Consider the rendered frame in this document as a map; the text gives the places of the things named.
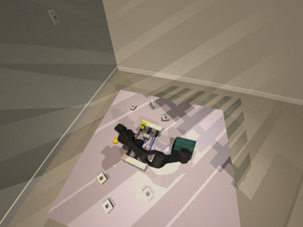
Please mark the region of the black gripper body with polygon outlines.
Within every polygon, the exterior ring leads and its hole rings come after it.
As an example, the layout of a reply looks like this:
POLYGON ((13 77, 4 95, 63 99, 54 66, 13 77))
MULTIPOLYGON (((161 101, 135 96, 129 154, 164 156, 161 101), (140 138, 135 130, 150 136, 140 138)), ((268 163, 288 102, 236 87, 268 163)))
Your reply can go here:
POLYGON ((142 145, 143 145, 143 143, 144 143, 143 140, 141 140, 141 139, 135 139, 135 137, 133 137, 133 140, 134 140, 135 142, 137 142, 137 143, 142 147, 142 145))

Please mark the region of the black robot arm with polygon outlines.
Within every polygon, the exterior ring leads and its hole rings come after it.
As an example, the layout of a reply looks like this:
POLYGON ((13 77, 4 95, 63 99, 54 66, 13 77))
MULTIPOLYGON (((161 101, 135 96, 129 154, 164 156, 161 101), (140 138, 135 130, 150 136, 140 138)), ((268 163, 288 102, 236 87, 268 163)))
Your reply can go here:
POLYGON ((118 141, 123 144, 123 149, 132 150, 141 161, 146 162, 148 166, 153 168, 162 168, 166 164, 180 162, 182 164, 188 163, 192 156, 189 148, 180 148, 177 154, 165 154, 164 152, 157 150, 145 150, 137 142, 133 140, 136 135, 131 129, 127 129, 120 123, 115 127, 115 130, 119 133, 118 141), (152 162, 147 157, 148 155, 154 155, 152 162))

